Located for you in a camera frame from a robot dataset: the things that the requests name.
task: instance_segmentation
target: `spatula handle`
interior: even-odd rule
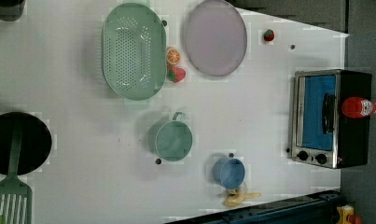
[[[15,121],[12,136],[12,146],[10,149],[9,169],[7,170],[7,177],[17,176],[17,169],[19,166],[19,157],[22,139],[22,121]]]

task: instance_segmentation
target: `colander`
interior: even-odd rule
[[[103,72],[114,92],[142,101],[161,89],[167,74],[165,38],[150,8],[126,3],[112,10],[103,28]]]

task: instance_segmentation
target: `oven control knob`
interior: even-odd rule
[[[307,154],[307,152],[305,152],[305,151],[301,151],[301,152],[299,152],[298,157],[302,161],[306,161],[307,158],[309,158],[309,154]]]
[[[324,154],[319,154],[315,157],[315,159],[318,161],[319,164],[323,165],[327,163],[327,156]]]

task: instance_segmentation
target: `mug handle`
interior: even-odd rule
[[[185,114],[182,112],[176,112],[173,116],[174,121],[182,121],[183,119],[185,119]]]

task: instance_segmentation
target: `cup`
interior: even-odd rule
[[[24,11],[25,0],[0,0],[0,20],[16,21]]]
[[[167,161],[180,161],[190,152],[193,137],[183,122],[184,118],[184,113],[176,112],[173,119],[166,120],[156,133],[156,152]]]
[[[240,160],[221,158],[214,166],[214,179],[225,189],[237,189],[244,182],[245,168]]]

